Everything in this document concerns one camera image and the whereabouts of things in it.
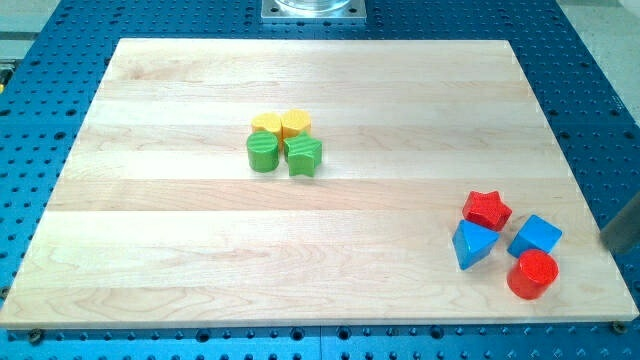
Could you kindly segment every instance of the shape block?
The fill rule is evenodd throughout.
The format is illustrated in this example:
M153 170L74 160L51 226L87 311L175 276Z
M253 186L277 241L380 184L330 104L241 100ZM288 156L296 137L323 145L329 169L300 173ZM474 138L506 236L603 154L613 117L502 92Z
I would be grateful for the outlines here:
M292 109L282 115L282 138L296 137L302 132L311 134L311 116L300 109Z
M268 131L258 131L247 139L249 166L258 172L269 172L278 167L278 138Z
M515 257L520 257L523 252L529 249L542 250L548 254L561 236L560 229L537 215L531 215L522 225L507 251Z
M537 249L527 250L507 275L507 284L514 294L533 300L544 294L558 272L558 264L551 255Z
M282 148L282 118L276 113L264 113L251 120L252 132L268 131L278 138L278 144Z
M462 215L468 221L500 231L511 216L511 209L500 199L497 191L479 193L472 191L462 208Z
M453 235L460 269L465 270L489 255L500 234L467 220L461 220Z
M306 132L284 139L284 157L289 163L289 176L314 176L316 167L322 162L322 142Z

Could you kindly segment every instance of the green pentagon block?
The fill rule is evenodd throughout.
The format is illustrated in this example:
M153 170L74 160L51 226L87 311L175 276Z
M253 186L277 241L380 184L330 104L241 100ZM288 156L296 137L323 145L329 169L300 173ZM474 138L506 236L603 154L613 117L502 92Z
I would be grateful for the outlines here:
M289 163L289 176L314 176L322 162L322 142L306 132L284 139L284 158Z
M268 131L257 131L247 139L249 166L257 172L269 172L278 167L278 137Z

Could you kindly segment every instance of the yellow block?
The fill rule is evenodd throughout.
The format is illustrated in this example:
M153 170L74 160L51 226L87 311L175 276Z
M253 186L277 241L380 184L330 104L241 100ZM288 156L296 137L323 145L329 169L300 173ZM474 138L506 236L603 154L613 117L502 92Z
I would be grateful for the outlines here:
M260 114L251 120L251 130L268 131L278 138L278 143L282 146L282 119L276 113Z
M300 109L289 110L282 115L282 138L296 137L305 131L311 135L311 116Z

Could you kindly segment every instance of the red star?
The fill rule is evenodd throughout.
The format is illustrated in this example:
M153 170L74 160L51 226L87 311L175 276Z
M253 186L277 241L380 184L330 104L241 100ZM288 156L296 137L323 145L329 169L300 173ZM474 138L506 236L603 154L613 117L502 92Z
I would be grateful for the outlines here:
M487 194L472 191L462 208L467 221L500 231L511 216L511 209L500 200L500 194L492 191Z

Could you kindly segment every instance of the blue block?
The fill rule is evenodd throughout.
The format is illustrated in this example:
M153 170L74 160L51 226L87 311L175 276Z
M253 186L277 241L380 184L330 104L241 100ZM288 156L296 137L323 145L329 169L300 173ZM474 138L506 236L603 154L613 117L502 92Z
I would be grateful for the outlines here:
M499 236L500 234L484 226L461 220L453 235L453 246L460 269L468 269L489 255Z
M529 220L522 225L507 251L516 258L530 249L542 250L548 254L561 236L560 229L537 215L531 215Z

